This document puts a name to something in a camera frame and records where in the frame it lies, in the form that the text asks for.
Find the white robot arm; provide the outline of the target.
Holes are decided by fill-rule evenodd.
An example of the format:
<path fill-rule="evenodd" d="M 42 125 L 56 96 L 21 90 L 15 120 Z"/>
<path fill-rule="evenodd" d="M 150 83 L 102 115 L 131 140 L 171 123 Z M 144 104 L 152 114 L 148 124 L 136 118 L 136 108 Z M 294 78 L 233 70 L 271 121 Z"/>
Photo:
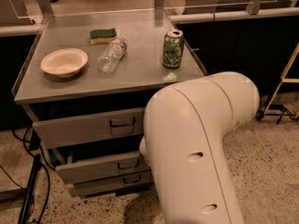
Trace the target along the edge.
<path fill-rule="evenodd" d="M 222 141 L 255 116 L 259 102 L 255 84 L 235 72 L 152 96 L 144 115 L 146 159 L 165 224 L 245 224 Z"/>

